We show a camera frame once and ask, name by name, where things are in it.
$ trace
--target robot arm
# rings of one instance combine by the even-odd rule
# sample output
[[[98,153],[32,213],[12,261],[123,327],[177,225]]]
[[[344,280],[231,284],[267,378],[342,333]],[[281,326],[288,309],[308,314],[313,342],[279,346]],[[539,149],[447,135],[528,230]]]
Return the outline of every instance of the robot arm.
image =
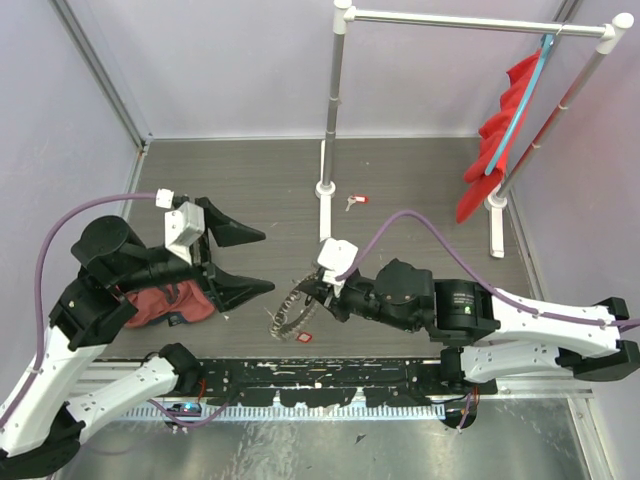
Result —
[[[200,363],[185,347],[173,344],[121,380],[69,398],[87,366],[137,313],[124,293],[193,280],[224,312],[275,288],[271,282],[227,274],[211,257],[209,233],[218,245],[233,246],[262,240],[262,232],[225,216],[206,198],[191,203],[180,197],[165,206],[175,210],[165,217],[164,246],[146,248],[126,221],[115,216],[91,222],[73,245],[80,273],[50,314],[44,362],[34,383],[0,429],[1,480],[57,471],[111,420],[155,396],[187,394],[200,380]],[[0,414],[32,374],[34,362]]]
[[[532,315],[475,282],[434,280],[431,271],[397,259],[375,279],[356,270],[337,280],[356,254],[357,247],[349,242],[326,240],[317,260],[318,275],[298,289],[341,322],[358,315],[407,332],[426,329],[432,341],[451,347],[442,352],[443,380],[484,383],[504,375],[567,368],[581,380],[612,381],[640,367],[638,345],[621,340],[618,328]],[[624,301],[618,298],[572,307],[501,293],[541,312],[606,323],[629,318]],[[474,346],[479,340],[501,343]]]

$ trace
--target small red object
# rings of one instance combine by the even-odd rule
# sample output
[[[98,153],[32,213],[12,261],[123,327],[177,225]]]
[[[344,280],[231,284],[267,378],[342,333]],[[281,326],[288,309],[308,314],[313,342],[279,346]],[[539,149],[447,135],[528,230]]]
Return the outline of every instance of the small red object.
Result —
[[[300,335],[298,335],[298,338],[296,340],[302,343],[309,343],[312,338],[313,338],[313,335],[311,335],[310,333],[301,332]]]
[[[369,197],[366,195],[351,195],[356,203],[369,203]]]

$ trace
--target purple-gray wall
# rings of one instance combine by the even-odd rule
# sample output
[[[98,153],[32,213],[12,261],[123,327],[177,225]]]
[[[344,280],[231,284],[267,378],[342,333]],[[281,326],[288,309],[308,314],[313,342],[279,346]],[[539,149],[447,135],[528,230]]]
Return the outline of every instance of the purple-gray wall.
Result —
[[[156,138],[324,133],[333,0],[70,3],[83,24],[95,17],[103,35],[92,40],[106,41]],[[548,21],[560,0],[354,4]],[[504,71],[536,42],[517,33],[351,25],[338,134],[474,135],[506,85]]]
[[[515,195],[549,300],[590,304],[616,295],[640,317],[640,3],[588,1],[576,23],[617,13],[633,27],[601,64],[523,173]],[[563,38],[545,68],[521,138],[531,140],[594,41]],[[514,152],[524,148],[521,142]],[[640,341],[640,329],[624,335]],[[621,479],[640,472],[640,373],[596,384],[599,426]]]
[[[127,188],[136,148],[49,2],[0,2],[0,403],[35,349],[40,244],[72,207]],[[77,272],[69,254],[91,212],[61,231],[45,265],[44,305]]]

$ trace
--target red garment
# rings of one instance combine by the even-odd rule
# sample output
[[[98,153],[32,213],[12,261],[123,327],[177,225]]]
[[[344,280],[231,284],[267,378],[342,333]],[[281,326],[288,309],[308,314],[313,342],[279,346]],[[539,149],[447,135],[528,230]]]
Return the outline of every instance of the red garment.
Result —
[[[164,320],[168,320],[170,325],[201,322],[215,312],[213,304],[193,280],[128,293],[127,298],[138,309],[135,317],[125,325],[129,328],[144,327]]]
[[[471,187],[458,203],[458,211],[456,214],[456,221],[458,223],[462,223],[468,219],[493,189],[500,185],[500,182],[504,178],[507,171],[509,151],[527,116],[528,106],[520,116],[513,135],[511,135],[509,143],[502,152],[491,174],[487,176],[484,174],[484,171],[507,132],[511,119],[516,114],[516,110],[518,110],[520,100],[522,100],[524,96],[524,92],[529,85],[533,71],[538,63],[540,52],[541,50],[538,50],[507,72],[511,86],[500,97],[500,112],[487,120],[487,123],[478,130],[478,133],[482,137],[480,141],[480,152],[476,163],[471,165],[463,177],[465,182],[471,184]]]

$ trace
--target hanging cloth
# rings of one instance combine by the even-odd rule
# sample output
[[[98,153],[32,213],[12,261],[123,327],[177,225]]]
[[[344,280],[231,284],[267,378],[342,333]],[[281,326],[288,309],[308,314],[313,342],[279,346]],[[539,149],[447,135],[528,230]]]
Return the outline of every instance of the hanging cloth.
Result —
[[[471,186],[458,203],[458,223],[467,220],[502,182],[507,171],[509,152],[524,123],[529,99],[540,77],[552,38],[552,35],[546,36],[542,49],[507,72],[510,87],[500,97],[500,112],[487,120],[478,130],[482,138],[480,151],[478,160],[463,177]]]

